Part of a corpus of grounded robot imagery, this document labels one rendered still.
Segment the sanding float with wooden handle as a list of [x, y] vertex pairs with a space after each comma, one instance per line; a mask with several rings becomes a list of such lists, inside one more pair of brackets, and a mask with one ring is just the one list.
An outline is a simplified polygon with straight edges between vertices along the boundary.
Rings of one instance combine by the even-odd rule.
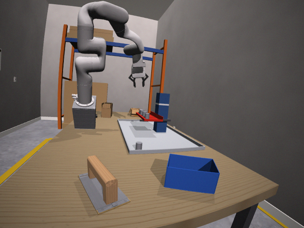
[[88, 172], [78, 177], [98, 215], [131, 200], [118, 188], [118, 180], [94, 155], [87, 157]]

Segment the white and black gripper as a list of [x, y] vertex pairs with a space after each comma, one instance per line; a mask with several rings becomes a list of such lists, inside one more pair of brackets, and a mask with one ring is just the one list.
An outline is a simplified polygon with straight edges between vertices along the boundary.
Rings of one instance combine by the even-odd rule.
[[[129, 79], [131, 81], [133, 81], [133, 84], [134, 84], [134, 87], [136, 87], [136, 84], [135, 84], [135, 79], [136, 78], [142, 78], [142, 84], [143, 84], [143, 87], [145, 86], [145, 83], [144, 81], [149, 77], [146, 73], [145, 73], [145, 68], [144, 67], [137, 67], [137, 68], [133, 68], [132, 67], [132, 74], [129, 76]], [[144, 77], [146, 76], [146, 78], [144, 79]], [[134, 79], [132, 79], [132, 78]]]

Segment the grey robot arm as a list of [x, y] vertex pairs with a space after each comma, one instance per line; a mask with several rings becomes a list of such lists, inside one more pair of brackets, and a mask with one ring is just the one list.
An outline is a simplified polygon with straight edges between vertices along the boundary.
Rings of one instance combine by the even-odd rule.
[[[132, 55], [132, 67], [146, 67], [143, 61], [144, 45], [141, 38], [129, 30], [128, 12], [106, 1], [92, 2], [81, 7], [77, 18], [77, 49], [82, 54], [98, 56], [80, 56], [75, 59], [77, 75], [77, 94], [72, 98], [80, 107], [89, 107], [94, 103], [92, 97], [92, 77], [90, 72], [102, 72], [106, 62], [106, 41], [102, 37], [94, 37], [94, 19], [107, 20], [118, 37], [129, 39], [135, 44], [126, 45], [126, 55]], [[125, 24], [124, 24], [125, 23]]]

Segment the blue open box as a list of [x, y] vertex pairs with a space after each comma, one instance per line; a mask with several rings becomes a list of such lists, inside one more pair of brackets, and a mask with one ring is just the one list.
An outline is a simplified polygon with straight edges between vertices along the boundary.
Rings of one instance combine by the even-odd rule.
[[171, 154], [165, 188], [215, 194], [219, 170], [213, 159]]

